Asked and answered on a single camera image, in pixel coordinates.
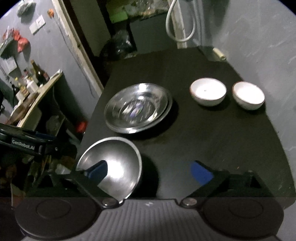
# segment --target plastic bag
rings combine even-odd
[[[169,9],[166,0],[135,0],[124,6],[124,10],[131,18],[142,16],[144,18],[167,12]]]
[[[128,32],[126,30],[120,30],[105,44],[100,57],[104,61],[116,61],[124,59],[134,50],[135,48],[130,41]]]
[[[22,0],[17,6],[17,15],[21,17],[33,4],[32,0]]]
[[[29,43],[29,40],[26,38],[23,38],[20,35],[20,32],[18,30],[13,31],[13,38],[15,41],[17,41],[17,52],[20,53],[24,50],[26,45]]]

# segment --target blue gripper pad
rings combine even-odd
[[[108,173],[107,162],[102,160],[84,171],[84,175],[96,184],[99,184]]]
[[[203,186],[214,178],[213,173],[204,168],[196,161],[191,165],[191,174],[198,183]]]

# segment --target brown bottle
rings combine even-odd
[[[48,74],[43,69],[41,69],[40,66],[37,65],[34,60],[31,60],[31,64],[33,65],[35,76],[39,83],[45,84],[47,81],[49,81]]]

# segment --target stainless steel bowl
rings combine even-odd
[[[107,176],[98,187],[121,203],[136,188],[142,173],[142,159],[137,147],[122,137],[108,137],[91,145],[79,159],[76,170],[86,170],[105,160]]]
[[[119,133],[148,129],[167,115],[170,101],[171,95],[160,86],[146,83],[132,85],[110,99],[104,111],[106,124]]]

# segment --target white ceramic bowl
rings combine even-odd
[[[263,91],[256,85],[240,81],[233,85],[232,95],[235,101],[246,110],[256,110],[264,103]]]
[[[202,78],[190,85],[192,97],[203,106],[215,106],[224,100],[226,86],[219,80]]]

